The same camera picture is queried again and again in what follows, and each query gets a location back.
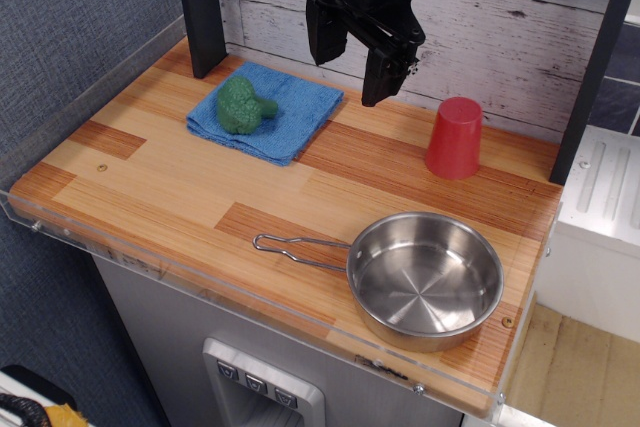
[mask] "wooden countertop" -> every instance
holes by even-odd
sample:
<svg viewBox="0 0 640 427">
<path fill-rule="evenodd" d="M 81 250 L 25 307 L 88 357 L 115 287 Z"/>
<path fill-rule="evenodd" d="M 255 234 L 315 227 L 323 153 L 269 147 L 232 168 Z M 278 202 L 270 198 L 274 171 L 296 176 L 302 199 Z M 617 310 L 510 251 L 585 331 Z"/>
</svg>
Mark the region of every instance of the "wooden countertop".
<svg viewBox="0 0 640 427">
<path fill-rule="evenodd" d="M 88 250 L 155 269 L 345 358 L 382 360 L 381 374 L 422 382 L 433 397 L 482 416 L 514 342 L 516 329 L 502 319 L 521 319 L 560 199 L 561 188 L 546 180 L 558 147 L 484 128 L 479 172 L 443 180 L 423 163 L 433 112 L 393 100 L 365 108 L 360 92 L 343 89 L 345 101 L 306 150 L 278 167 L 185 127 L 186 114 L 241 63 L 229 57 L 194 79 L 182 41 L 25 174 L 11 190 L 13 207 L 66 229 Z M 413 210 L 469 224 L 504 266 L 497 311 L 478 335 L 445 352 L 386 345 L 358 317 L 344 274 L 251 245 L 261 232 L 350 243 L 374 221 Z"/>
</svg>

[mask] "blue towel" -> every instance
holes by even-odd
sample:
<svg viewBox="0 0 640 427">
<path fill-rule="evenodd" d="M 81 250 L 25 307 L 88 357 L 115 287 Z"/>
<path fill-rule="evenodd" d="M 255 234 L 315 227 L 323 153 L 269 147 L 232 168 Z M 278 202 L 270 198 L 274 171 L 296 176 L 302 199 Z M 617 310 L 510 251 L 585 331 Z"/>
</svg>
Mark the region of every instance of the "blue towel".
<svg viewBox="0 0 640 427">
<path fill-rule="evenodd" d="M 187 128 L 199 137 L 241 150 L 276 165 L 288 165 L 307 145 L 342 101 L 344 92 L 303 80 L 252 62 L 245 62 L 231 76 L 242 75 L 256 94 L 278 103 L 278 114 L 263 119 L 249 135 L 229 134 L 216 117 L 216 87 L 187 115 Z"/>
</svg>

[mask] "robotic arm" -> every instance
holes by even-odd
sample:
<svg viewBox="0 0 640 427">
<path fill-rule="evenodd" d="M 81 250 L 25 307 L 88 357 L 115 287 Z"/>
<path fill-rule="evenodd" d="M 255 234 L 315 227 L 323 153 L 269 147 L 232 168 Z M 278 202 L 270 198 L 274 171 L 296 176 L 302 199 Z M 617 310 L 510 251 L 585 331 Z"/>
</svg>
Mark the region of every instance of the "robotic arm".
<svg viewBox="0 0 640 427">
<path fill-rule="evenodd" d="M 306 16 L 316 65 L 342 55 L 347 32 L 369 48 L 362 88 L 369 107 L 398 93 L 425 41 L 411 0 L 307 0 Z"/>
</svg>

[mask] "wooden floor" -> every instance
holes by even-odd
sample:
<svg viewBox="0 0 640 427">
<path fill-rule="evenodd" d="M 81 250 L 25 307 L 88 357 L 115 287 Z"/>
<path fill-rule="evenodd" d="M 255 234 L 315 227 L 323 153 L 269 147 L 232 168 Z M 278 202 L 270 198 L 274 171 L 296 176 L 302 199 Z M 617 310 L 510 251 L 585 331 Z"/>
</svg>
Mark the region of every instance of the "wooden floor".
<svg viewBox="0 0 640 427">
<path fill-rule="evenodd" d="M 640 426 L 640 344 L 536 305 L 507 404 L 557 427 Z"/>
</svg>

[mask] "black frame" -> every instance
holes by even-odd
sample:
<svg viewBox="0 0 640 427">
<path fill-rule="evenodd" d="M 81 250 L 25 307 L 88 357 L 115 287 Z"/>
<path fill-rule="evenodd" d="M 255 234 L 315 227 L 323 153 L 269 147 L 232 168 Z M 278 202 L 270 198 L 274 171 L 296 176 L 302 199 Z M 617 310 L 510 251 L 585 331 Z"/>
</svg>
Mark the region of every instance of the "black frame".
<svg viewBox="0 0 640 427">
<path fill-rule="evenodd" d="M 631 0 L 609 0 L 549 180 L 564 185 Z M 182 0 L 193 75 L 204 78 L 227 56 L 219 0 Z"/>
<path fill-rule="evenodd" d="M 182 10 L 193 75 L 202 79 L 227 56 L 220 0 L 182 0 Z"/>
<path fill-rule="evenodd" d="M 587 71 L 549 177 L 551 182 L 564 185 L 567 181 L 630 4 L 631 0 L 609 0 L 591 58 L 587 64 Z"/>
</svg>

